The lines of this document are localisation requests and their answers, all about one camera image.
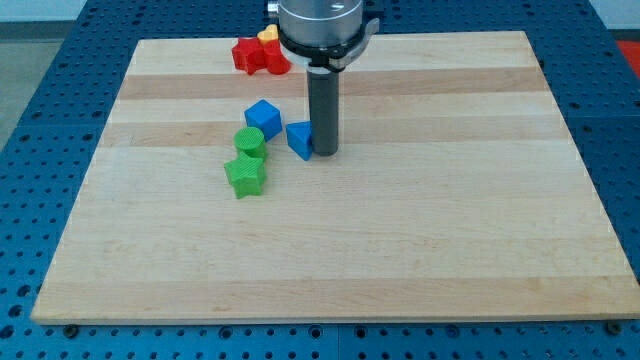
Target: wooden tabletop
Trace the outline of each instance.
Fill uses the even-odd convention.
[[[341,76],[341,145],[223,164],[304,70],[233,39],[138,44],[32,313],[46,324],[637,318],[640,286],[522,32],[375,36]]]

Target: toy block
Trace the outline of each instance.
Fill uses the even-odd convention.
[[[274,75],[286,74],[291,70],[291,63],[282,55],[280,41],[272,40],[264,46],[264,61],[267,71]]]
[[[236,69],[249,75],[266,67],[264,49],[257,38],[239,38],[238,44],[231,49],[231,55]]]
[[[265,141],[271,140],[282,131],[280,110],[264,99],[245,110],[244,117],[247,120],[247,126],[262,130]]]
[[[262,195],[262,184],[267,178],[264,161],[240,153],[238,158],[224,164],[227,180],[233,186],[236,198],[247,195]]]
[[[287,124],[287,143],[289,147],[307,161],[311,158],[313,149],[311,147],[311,122]]]
[[[262,130],[256,127],[246,127],[238,130],[233,136],[233,143],[238,154],[245,153],[252,158],[267,159],[267,146]]]
[[[258,33],[258,40],[262,46],[265,46],[270,41],[278,40],[278,25],[268,25],[266,29]]]

